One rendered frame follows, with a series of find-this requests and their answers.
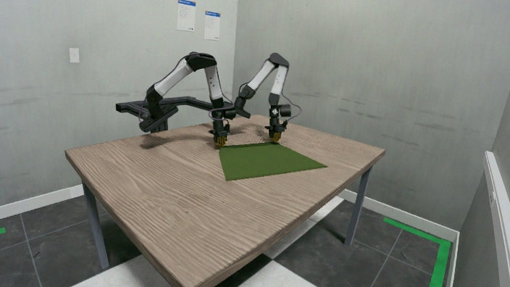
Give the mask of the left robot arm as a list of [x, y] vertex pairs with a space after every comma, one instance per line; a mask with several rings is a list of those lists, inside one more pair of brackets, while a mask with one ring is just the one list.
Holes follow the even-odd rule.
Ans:
[[[280, 56], [276, 52], [272, 53], [270, 55], [270, 57], [268, 58], [265, 66], [260, 70], [260, 72], [256, 75], [256, 77], [248, 85], [246, 84], [246, 86], [243, 88], [243, 90], [238, 94], [239, 97], [236, 98], [234, 106], [237, 107], [238, 109], [240, 109], [241, 111], [245, 112], [246, 114], [251, 115], [248, 112], [246, 112], [245, 110], [243, 110], [246, 100], [251, 99], [255, 95], [259, 86], [269, 76], [269, 74], [274, 69], [278, 68], [275, 82], [273, 84], [272, 90], [271, 90], [271, 92], [269, 94], [269, 98], [268, 98], [269, 104], [271, 106], [271, 109], [269, 109], [269, 117], [271, 117], [271, 118], [279, 117], [279, 109], [280, 109], [281, 117], [291, 117], [290, 104], [278, 104], [278, 102], [279, 102], [278, 99], [279, 99], [280, 92], [283, 87], [286, 73], [288, 71], [288, 66], [289, 66], [289, 62], [286, 59], [284, 59], [282, 56]], [[275, 107], [278, 107], [278, 108], [275, 108]], [[285, 132], [285, 129], [287, 129], [286, 125], [288, 124], [286, 121], [287, 120], [283, 121], [282, 124], [273, 124], [273, 125], [275, 125], [275, 130], [277, 132]]]

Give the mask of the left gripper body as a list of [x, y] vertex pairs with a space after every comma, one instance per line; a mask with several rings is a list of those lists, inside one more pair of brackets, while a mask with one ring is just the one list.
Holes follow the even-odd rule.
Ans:
[[269, 119], [269, 126], [265, 126], [264, 128], [266, 129], [269, 129], [269, 138], [274, 138], [274, 134], [275, 133], [280, 133], [280, 137], [281, 137], [281, 133], [282, 132], [277, 132], [275, 130], [275, 125], [273, 124], [280, 124], [279, 123], [279, 118], [270, 118]]

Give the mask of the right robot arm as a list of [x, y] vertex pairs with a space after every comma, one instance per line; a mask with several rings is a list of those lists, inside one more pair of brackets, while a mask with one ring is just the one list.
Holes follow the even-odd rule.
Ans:
[[[161, 82], [157, 83], [155, 86], [150, 87], [146, 91], [146, 100], [148, 102], [147, 109], [150, 113], [150, 116], [145, 120], [139, 123], [139, 125], [147, 129], [149, 126], [153, 125], [156, 121], [163, 118], [165, 115], [170, 113], [172, 110], [176, 109], [176, 105], [167, 104], [164, 107], [160, 107], [159, 101], [163, 99], [163, 96], [170, 90], [173, 86], [175, 86], [178, 82], [180, 82], [185, 76], [191, 74], [193, 71], [197, 71], [204, 68], [206, 79], [209, 87], [209, 98], [212, 103], [214, 109], [217, 108], [225, 108], [231, 107], [232, 104], [224, 105], [222, 93], [220, 90], [220, 85], [217, 77], [217, 61], [210, 56], [205, 54], [199, 55], [191, 55], [186, 57], [185, 60], [172, 71], [167, 77], [165, 77]], [[163, 111], [162, 111], [163, 110]], [[235, 106], [229, 109], [217, 109], [212, 111], [212, 117], [216, 119], [224, 119], [235, 118], [236, 111]], [[218, 136], [227, 136], [227, 133], [230, 132], [230, 124], [225, 124], [225, 127], [216, 128]]]

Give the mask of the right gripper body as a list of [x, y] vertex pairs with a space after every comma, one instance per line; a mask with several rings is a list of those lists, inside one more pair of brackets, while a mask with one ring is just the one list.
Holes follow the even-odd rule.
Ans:
[[224, 123], [223, 123], [223, 120], [216, 120], [216, 121], [212, 121], [212, 122], [213, 122], [214, 130], [209, 130], [209, 133], [214, 134], [213, 139], [214, 139], [214, 142], [217, 143], [217, 139], [219, 138], [219, 136], [217, 135], [216, 128], [224, 127]]

